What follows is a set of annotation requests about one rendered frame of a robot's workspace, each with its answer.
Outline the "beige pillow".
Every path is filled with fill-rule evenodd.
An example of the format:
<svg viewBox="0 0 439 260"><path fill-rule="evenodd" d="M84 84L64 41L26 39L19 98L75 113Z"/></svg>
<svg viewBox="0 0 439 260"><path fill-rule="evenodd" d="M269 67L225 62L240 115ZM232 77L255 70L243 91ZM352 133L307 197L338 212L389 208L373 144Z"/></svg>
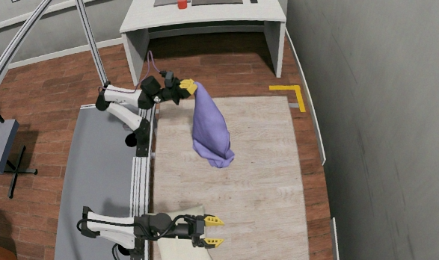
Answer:
<svg viewBox="0 0 439 260"><path fill-rule="evenodd" d="M180 211L165 212L168 214L173 223L187 223L181 215L204 215L204 204ZM208 253L208 249L193 247L191 240L174 238L161 238L158 233L158 241L156 242L162 257L162 260L213 260Z"/></svg>

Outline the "purple cloth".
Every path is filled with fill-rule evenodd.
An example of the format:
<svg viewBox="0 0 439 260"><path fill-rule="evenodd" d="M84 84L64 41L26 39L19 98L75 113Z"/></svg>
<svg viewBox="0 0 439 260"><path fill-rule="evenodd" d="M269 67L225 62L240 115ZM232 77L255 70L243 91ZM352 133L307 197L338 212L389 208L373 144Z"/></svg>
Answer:
<svg viewBox="0 0 439 260"><path fill-rule="evenodd" d="M230 149L230 133L224 117L203 85L196 81L193 84L197 89L194 91L192 148L200 157L208 158L212 167L229 167L235 153Z"/></svg>

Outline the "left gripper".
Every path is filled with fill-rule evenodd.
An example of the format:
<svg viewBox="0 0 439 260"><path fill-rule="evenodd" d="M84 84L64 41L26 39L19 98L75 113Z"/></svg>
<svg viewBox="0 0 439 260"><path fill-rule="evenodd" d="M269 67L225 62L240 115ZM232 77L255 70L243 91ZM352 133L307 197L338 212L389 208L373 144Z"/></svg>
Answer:
<svg viewBox="0 0 439 260"><path fill-rule="evenodd" d="M185 82L185 83L184 83ZM193 84L194 81L191 79L181 79L179 80L177 77L174 78L174 85L169 92L165 88L163 89L163 97L165 100L172 100L176 105L179 105L180 98L187 99L193 92L197 89L197 85ZM177 86L178 85L178 86ZM171 97L170 97L171 95ZM178 99L179 98L179 99Z"/></svg>

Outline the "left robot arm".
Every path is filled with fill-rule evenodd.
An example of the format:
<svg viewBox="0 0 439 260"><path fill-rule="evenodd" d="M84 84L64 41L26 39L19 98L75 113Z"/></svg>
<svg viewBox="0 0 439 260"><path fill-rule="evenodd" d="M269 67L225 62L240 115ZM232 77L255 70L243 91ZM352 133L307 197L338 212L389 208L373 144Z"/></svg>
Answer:
<svg viewBox="0 0 439 260"><path fill-rule="evenodd" d="M165 88L170 92L174 82L174 72L162 71L162 77L165 78ZM149 110L154 107L155 103L159 104L166 102L163 97L164 88L160 89L161 85L153 75L144 79L140 85L141 90L136 90L134 93L126 93L127 91L133 92L134 90L114 87L111 85L110 81L106 81L103 87L107 89L102 89L100 92L95 104L96 108L100 111L110 112L124 121L136 134L136 157L147 158L149 156L150 148L150 122L147 119L132 113L119 102L128 103L140 109Z"/></svg>

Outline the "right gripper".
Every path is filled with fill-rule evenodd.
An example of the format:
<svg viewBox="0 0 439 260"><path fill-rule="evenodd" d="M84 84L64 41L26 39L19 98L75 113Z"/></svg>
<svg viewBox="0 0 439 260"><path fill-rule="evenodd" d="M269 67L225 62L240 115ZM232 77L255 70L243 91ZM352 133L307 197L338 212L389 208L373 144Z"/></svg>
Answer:
<svg viewBox="0 0 439 260"><path fill-rule="evenodd" d="M223 226L224 223L215 215L204 214L197 215L199 216L199 220L204 221L204 226ZM210 221L208 221L210 220ZM217 223L216 223L217 222ZM177 237L178 239L186 239L191 240L193 247L212 249L217 248L224 239L215 239L215 238L201 238L200 236L188 236L188 223L177 223ZM215 243L217 242L217 243ZM202 245L202 246L201 246ZM204 246L205 245L205 246Z"/></svg>

